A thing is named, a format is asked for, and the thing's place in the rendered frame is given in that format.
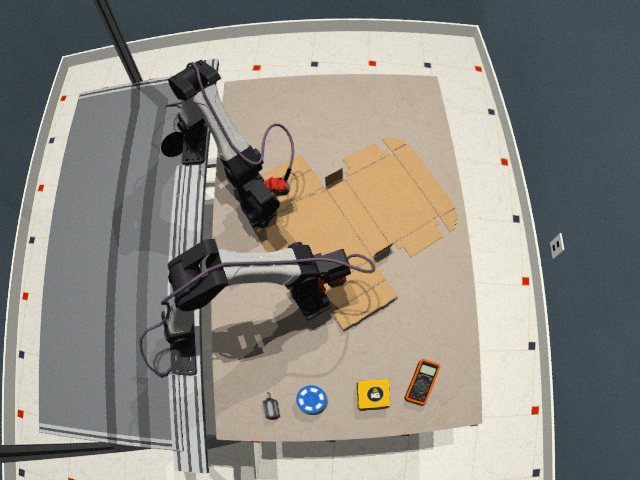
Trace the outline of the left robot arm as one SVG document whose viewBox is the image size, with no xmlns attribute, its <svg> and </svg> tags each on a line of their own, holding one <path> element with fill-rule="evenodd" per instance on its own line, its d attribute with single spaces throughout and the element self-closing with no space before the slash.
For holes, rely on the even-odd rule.
<svg viewBox="0 0 640 480">
<path fill-rule="evenodd" d="M 249 164 L 239 156 L 237 150 L 250 161 L 256 163 L 260 161 L 261 153 L 258 149 L 253 149 L 251 145 L 247 144 L 225 111 L 215 84 L 221 79 L 218 71 L 203 60 L 197 61 L 195 65 L 199 68 L 203 90 L 200 88 L 197 72 L 193 65 L 168 79 L 173 93 L 182 102 L 177 124 L 184 134 L 182 164 L 199 164 L 205 161 L 208 126 L 225 167 L 227 179 L 237 188 L 241 196 L 246 197 L 248 203 L 261 218 L 267 218 L 274 214 L 280 206 L 280 201 L 276 197 L 288 195 L 291 187 L 288 181 L 283 178 L 288 189 L 270 191 L 263 183 L 264 178 L 259 174 L 259 171 L 263 169 L 264 162 L 262 161 L 258 165 Z"/>
</svg>

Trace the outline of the flat tan cardboard box blank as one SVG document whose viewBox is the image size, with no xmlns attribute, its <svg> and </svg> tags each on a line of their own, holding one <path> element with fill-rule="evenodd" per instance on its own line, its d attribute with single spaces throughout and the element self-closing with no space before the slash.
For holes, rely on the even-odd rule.
<svg viewBox="0 0 640 480">
<path fill-rule="evenodd" d="M 436 227 L 440 223 L 434 218 L 455 206 L 409 144 L 388 136 L 382 140 L 394 154 L 382 152 L 374 143 L 344 158 L 348 176 L 361 171 L 345 179 L 349 185 L 343 179 L 343 168 L 329 174 L 325 177 L 327 190 L 303 156 L 295 157 L 287 180 L 290 191 L 277 197 L 280 206 L 276 213 L 289 206 L 272 218 L 278 228 L 272 219 L 265 228 L 253 228 L 266 252 L 301 242 L 310 246 L 313 255 L 344 249 L 346 256 L 360 254 L 372 260 L 412 232 L 395 243 L 398 249 L 404 247 L 410 257 L 441 239 Z M 455 212 L 453 209 L 441 217 L 449 232 L 456 229 Z M 352 273 L 346 276 L 343 286 L 325 288 L 332 305 L 329 310 L 336 310 L 332 314 L 343 330 L 398 297 L 375 262 L 371 262 L 375 266 L 373 273 L 350 268 Z"/>
</svg>

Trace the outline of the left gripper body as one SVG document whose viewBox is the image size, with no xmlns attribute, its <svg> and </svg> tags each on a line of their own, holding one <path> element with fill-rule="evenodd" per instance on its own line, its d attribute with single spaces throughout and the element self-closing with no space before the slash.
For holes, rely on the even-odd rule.
<svg viewBox="0 0 640 480">
<path fill-rule="evenodd" d="M 276 191 L 281 191 L 281 190 L 287 190 L 288 187 L 283 179 L 283 177 L 280 178 L 269 178 L 268 180 L 263 182 L 270 191 L 272 190 L 276 190 Z M 236 197 L 238 198 L 241 208 L 243 209 L 244 213 L 246 214 L 248 220 L 250 221 L 252 226 L 256 226 L 257 224 L 263 222 L 264 220 L 268 219 L 267 218 L 261 218 L 257 212 L 249 205 L 248 201 L 246 200 L 246 197 L 241 196 L 240 194 L 238 194 L 237 188 L 234 189 L 234 194 L 236 195 Z M 258 218 L 257 218 L 258 217 Z"/>
</svg>

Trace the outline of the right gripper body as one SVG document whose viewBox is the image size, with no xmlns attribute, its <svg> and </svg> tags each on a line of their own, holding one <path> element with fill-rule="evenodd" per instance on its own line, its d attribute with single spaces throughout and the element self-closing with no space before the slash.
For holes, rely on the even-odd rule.
<svg viewBox="0 0 640 480">
<path fill-rule="evenodd" d="M 322 306 L 329 303 L 329 298 L 325 294 L 326 289 L 324 284 L 326 284 L 324 280 L 319 278 L 315 289 L 308 293 L 301 293 L 293 287 L 288 287 L 292 293 L 293 299 L 299 306 L 302 313 L 305 313 L 304 316 L 308 320 L 322 313 L 324 311 Z"/>
</svg>

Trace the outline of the orange digital multimeter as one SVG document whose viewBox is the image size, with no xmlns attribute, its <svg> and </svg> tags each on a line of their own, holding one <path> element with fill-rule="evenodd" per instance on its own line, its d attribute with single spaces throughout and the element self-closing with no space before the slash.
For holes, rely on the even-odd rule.
<svg viewBox="0 0 640 480">
<path fill-rule="evenodd" d="M 426 404 L 440 365 L 425 359 L 419 361 L 409 388 L 405 395 L 405 400 L 416 403 Z"/>
</svg>

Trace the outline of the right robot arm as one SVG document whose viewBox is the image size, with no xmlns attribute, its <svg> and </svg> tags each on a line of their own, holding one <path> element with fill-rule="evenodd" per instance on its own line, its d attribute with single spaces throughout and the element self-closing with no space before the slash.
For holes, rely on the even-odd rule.
<svg viewBox="0 0 640 480">
<path fill-rule="evenodd" d="M 206 239 L 168 263 L 170 295 L 201 273 L 199 264 L 208 254 L 205 262 L 207 269 L 221 263 L 219 269 L 209 272 L 169 300 L 169 317 L 163 325 L 165 339 L 170 343 L 173 374 L 197 373 L 193 314 L 225 287 L 245 283 L 275 283 L 286 287 L 299 286 L 294 287 L 295 290 L 308 293 L 315 289 L 319 278 L 334 288 L 342 286 L 347 281 L 346 276 L 351 274 L 349 267 L 334 262 L 292 262 L 306 258 L 330 258 L 349 264 L 344 249 L 313 255 L 309 245 L 295 242 L 289 246 L 274 252 L 240 253 L 218 249 L 215 239 Z M 344 281 L 330 282 L 342 277 Z"/>
</svg>

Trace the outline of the grey slotted aluminium rail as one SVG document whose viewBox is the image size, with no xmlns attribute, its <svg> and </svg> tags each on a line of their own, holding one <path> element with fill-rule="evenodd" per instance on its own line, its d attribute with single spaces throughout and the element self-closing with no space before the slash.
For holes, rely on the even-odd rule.
<svg viewBox="0 0 640 480">
<path fill-rule="evenodd" d="M 210 130 L 207 126 L 205 161 L 186 165 L 180 252 L 203 241 L 204 206 Z M 181 472 L 209 473 L 202 353 L 202 308 L 194 311 L 195 375 L 179 375 L 184 451 L 173 451 L 174 469 Z"/>
</svg>

